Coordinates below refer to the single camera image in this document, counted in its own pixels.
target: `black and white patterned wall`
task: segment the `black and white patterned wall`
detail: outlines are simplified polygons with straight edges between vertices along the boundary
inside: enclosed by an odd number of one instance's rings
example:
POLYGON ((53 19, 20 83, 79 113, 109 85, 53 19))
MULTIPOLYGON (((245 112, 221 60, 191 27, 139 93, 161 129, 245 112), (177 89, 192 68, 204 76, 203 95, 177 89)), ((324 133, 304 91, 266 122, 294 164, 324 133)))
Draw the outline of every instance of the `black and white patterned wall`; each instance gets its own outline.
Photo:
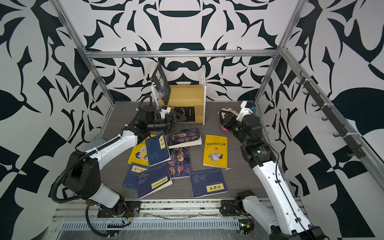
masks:
MULTIPOLYGON (((310 0, 288 50, 383 158, 383 1, 310 0)), ((382 239, 384 192, 281 59, 259 104, 293 194, 331 239, 382 239)))
POLYGON ((52 183, 110 103, 46 0, 0 1, 0 59, 0 238, 32 239, 57 208, 52 183))
MULTIPOLYGON (((65 0, 91 51, 276 49, 297 0, 65 0)), ((151 63, 171 84, 197 84, 211 100, 253 99, 271 58, 104 59, 95 63, 117 101, 148 94, 151 63)))

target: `perforated metal strip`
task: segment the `perforated metal strip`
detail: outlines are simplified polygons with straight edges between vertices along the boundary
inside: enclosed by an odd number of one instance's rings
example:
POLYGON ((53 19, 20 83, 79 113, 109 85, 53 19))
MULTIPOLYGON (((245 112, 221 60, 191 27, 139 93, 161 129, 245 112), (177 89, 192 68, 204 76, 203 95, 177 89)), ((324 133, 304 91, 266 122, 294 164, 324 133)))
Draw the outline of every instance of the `perforated metal strip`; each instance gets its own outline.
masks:
MULTIPOLYGON (((91 221, 95 229, 106 229, 105 220, 91 221)), ((131 220, 131 225, 124 230, 176 230, 176 229, 228 229, 239 230, 238 219, 182 219, 182 220, 131 220)), ((62 231, 89 230, 86 221, 64 221, 62 231)))

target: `yellow book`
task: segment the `yellow book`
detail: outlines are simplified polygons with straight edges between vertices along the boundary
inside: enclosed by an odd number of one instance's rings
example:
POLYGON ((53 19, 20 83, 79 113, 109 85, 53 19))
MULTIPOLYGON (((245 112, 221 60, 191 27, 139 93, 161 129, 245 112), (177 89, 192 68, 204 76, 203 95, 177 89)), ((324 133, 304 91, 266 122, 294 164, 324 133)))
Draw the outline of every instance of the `yellow book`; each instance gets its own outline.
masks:
POLYGON ((205 136, 203 165, 211 167, 228 167, 227 137, 205 136))
POLYGON ((144 166, 149 166, 145 140, 133 147, 131 156, 128 159, 128 163, 131 164, 133 162, 144 166))

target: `blue book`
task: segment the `blue book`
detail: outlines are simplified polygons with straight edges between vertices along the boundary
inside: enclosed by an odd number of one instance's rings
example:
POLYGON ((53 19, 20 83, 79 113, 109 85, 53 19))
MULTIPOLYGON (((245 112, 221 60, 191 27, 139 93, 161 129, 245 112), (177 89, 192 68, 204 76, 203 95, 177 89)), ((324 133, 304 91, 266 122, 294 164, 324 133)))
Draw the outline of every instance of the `blue book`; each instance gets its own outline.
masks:
POLYGON ((164 135, 154 136, 145 141, 149 166, 170 160, 169 149, 164 135))
POLYGON ((171 178, 189 177, 192 172, 189 147, 173 148, 169 150, 170 161, 167 166, 171 178))
POLYGON ((137 179, 135 175, 138 173, 144 172, 148 169, 151 169, 151 167, 140 165, 133 162, 131 164, 131 167, 128 170, 127 176, 125 177, 125 180, 122 186, 127 188, 137 189, 137 179))
POLYGON ((167 164, 163 163, 142 173, 136 174, 139 199, 172 185, 167 164))
POLYGON ((220 168, 191 172, 189 177, 193 198, 227 192, 227 185, 220 168))

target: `yellow title label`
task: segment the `yellow title label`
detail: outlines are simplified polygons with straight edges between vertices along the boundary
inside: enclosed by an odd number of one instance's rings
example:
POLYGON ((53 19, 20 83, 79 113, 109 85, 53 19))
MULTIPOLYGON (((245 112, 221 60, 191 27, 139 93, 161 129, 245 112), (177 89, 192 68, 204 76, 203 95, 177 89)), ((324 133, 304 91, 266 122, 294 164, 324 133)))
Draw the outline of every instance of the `yellow title label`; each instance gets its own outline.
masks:
POLYGON ((147 169, 145 169, 143 167, 138 167, 138 166, 134 166, 132 168, 132 172, 144 172, 145 170, 147 170, 147 169))
POLYGON ((160 185, 162 185, 163 183, 166 183, 166 182, 168 182, 168 177, 165 177, 165 178, 163 178, 163 179, 160 179, 160 180, 157 181, 157 182, 152 183, 152 189, 155 189, 155 188, 157 188, 158 186, 160 186, 160 185))
POLYGON ((207 186, 207 192, 214 192, 214 191, 222 190, 222 189, 224 189, 224 185, 222 183, 207 186))
POLYGON ((164 135, 161 135, 161 137, 159 137, 159 142, 160 142, 160 148, 161 149, 166 147, 166 143, 164 141, 164 135))

